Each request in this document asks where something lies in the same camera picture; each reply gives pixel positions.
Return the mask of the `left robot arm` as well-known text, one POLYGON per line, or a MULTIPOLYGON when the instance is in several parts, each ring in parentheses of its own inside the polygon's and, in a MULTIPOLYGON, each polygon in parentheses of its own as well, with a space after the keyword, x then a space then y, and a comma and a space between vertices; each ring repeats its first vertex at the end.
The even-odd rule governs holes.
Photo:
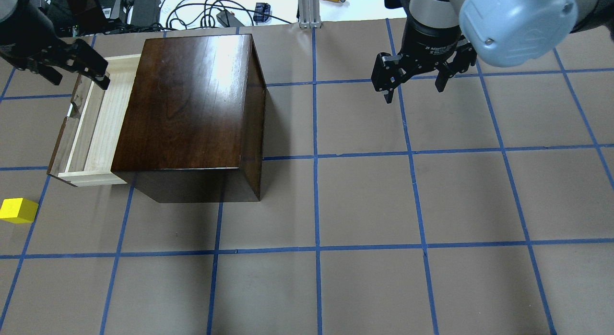
POLYGON ((68 43, 30 0, 1 0, 1 57, 17 70, 39 74, 54 85, 63 75, 57 67, 87 77, 107 90, 109 62, 81 38, 68 43))

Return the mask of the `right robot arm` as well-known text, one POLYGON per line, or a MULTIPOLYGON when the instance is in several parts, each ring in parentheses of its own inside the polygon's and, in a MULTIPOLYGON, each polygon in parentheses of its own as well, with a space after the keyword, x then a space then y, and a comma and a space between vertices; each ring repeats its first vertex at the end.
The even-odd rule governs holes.
POLYGON ((498 68, 520 66, 552 50, 566 36, 607 26, 613 0, 384 0, 402 8, 398 53, 377 55, 371 83, 387 103, 401 84, 437 72, 436 89, 467 72, 478 58, 498 68))

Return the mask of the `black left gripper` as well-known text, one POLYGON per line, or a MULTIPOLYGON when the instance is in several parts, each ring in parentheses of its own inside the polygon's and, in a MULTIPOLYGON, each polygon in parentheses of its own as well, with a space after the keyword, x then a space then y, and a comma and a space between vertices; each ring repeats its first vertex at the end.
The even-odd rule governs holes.
MULTIPOLYGON (((1 56, 16 68, 24 70, 29 58, 48 49, 51 66, 78 73, 107 90, 109 62, 81 38, 67 43, 58 38, 52 22, 30 3, 17 3, 1 18, 1 56)), ((42 62, 30 61, 29 70, 53 85, 59 85, 63 75, 42 62)))

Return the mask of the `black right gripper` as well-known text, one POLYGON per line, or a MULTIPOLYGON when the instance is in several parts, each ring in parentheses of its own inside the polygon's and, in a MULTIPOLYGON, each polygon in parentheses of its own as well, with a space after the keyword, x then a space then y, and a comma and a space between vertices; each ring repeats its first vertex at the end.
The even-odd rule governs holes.
POLYGON ((463 40, 464 43, 458 46, 461 35, 459 25, 430 27, 415 18, 408 18, 398 55, 376 55, 371 73, 374 89, 382 93, 389 105, 396 88, 414 75, 430 72, 437 62, 436 89, 443 92, 449 79, 476 65, 478 55, 473 44, 463 40), (453 53, 454 58, 447 62, 453 53))

